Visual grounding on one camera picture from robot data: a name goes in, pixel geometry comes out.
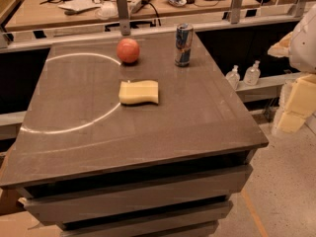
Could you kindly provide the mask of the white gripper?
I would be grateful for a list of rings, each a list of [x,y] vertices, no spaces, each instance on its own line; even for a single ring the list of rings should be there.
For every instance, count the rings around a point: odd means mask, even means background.
[[[292,33],[273,44],[268,55],[289,57]],[[281,88],[278,109],[273,122],[274,133],[296,133],[316,112],[316,75],[303,74],[287,80]]]

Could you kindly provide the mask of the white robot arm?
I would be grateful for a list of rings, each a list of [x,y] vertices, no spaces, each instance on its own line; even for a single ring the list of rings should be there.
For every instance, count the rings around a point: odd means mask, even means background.
[[[316,5],[268,55],[287,57],[290,66],[303,73],[282,86],[274,118],[274,133],[295,133],[316,112]]]

